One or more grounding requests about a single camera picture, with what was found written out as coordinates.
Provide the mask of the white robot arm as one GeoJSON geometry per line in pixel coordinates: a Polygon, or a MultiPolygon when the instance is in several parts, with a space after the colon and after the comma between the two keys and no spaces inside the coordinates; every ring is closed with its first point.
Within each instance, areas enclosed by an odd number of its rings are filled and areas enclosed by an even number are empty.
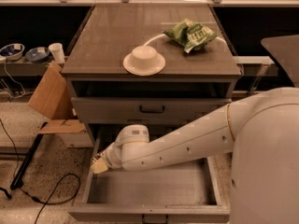
{"type": "Polygon", "coordinates": [[[230,224],[299,224],[299,89],[225,105],[158,139],[123,128],[91,169],[145,171],[232,153],[230,224]]]}

